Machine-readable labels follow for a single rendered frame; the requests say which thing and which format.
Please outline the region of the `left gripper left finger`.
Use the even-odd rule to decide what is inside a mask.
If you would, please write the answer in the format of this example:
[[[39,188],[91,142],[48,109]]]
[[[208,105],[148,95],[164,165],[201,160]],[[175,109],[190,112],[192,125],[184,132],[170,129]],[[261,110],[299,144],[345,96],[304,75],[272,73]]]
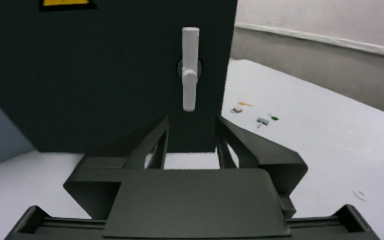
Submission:
[[[149,125],[84,154],[78,166],[145,168],[145,160],[155,145],[146,168],[164,169],[169,134],[168,115]],[[75,168],[76,168],[75,167]]]

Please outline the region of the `grey wall panel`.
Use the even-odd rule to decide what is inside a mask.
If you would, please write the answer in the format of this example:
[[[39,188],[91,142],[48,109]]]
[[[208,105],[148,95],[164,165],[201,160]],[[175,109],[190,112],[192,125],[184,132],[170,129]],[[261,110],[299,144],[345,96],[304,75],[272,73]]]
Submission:
[[[37,148],[0,106],[0,161]]]

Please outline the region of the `black wall cabinet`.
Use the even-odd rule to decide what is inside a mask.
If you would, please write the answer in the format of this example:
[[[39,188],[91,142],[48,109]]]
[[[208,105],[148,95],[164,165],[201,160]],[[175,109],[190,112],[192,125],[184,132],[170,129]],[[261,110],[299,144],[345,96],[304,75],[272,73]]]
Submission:
[[[163,115],[167,152],[215,152],[236,6],[0,0],[0,106],[40,152],[89,152]]]

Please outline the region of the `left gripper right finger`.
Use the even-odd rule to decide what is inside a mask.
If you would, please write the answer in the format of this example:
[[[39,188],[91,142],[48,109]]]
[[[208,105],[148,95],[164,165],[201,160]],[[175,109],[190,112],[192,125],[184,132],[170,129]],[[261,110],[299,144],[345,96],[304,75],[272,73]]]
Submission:
[[[290,196],[308,172],[297,151],[215,116],[215,140],[220,169],[260,168],[266,170],[279,196]],[[238,157],[236,166],[228,144]]]

